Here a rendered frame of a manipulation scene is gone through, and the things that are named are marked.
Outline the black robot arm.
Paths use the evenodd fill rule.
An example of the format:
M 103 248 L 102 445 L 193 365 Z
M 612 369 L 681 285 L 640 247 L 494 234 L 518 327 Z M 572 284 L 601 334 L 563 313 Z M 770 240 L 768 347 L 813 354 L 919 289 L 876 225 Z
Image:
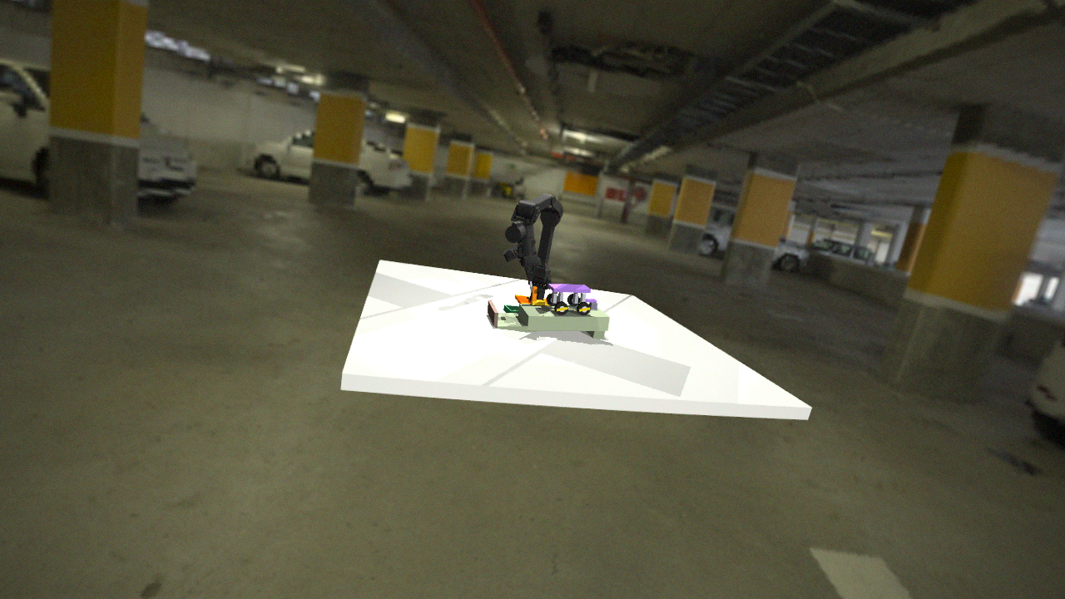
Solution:
M 511 226 L 506 229 L 505 236 L 511 243 L 532 238 L 535 236 L 532 224 L 535 224 L 540 212 L 542 234 L 539 249 L 537 249 L 537 257 L 540 258 L 541 264 L 535 270 L 532 287 L 537 287 L 537 300 L 543 300 L 544 302 L 545 291 L 548 290 L 548 284 L 552 284 L 551 275 L 548 275 L 551 273 L 548 269 L 548 250 L 551 250 L 555 226 L 562 220 L 562 204 L 558 203 L 554 195 L 545 193 L 536 198 L 536 200 L 521 200 L 517 204 L 517 210 L 511 215 L 511 220 L 513 221 L 511 221 Z M 506 261 L 517 259 L 519 255 L 520 259 L 523 257 L 520 244 L 511 247 L 511 249 L 503 250 L 503 255 L 505 255 Z

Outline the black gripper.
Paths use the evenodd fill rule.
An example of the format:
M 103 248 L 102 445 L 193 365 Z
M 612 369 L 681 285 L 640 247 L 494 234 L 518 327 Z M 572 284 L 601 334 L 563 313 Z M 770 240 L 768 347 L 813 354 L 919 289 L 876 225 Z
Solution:
M 520 244 L 521 250 L 523 253 L 523 257 L 520 260 L 520 263 L 522 268 L 526 270 L 526 274 L 528 274 L 528 280 L 532 281 L 532 276 L 535 276 L 535 270 L 538 265 L 541 264 L 540 258 L 537 257 L 536 255 L 537 253 L 535 250 L 535 243 L 536 243 L 535 236 L 532 236 L 532 238 L 522 239 L 522 241 L 519 241 L 518 243 Z

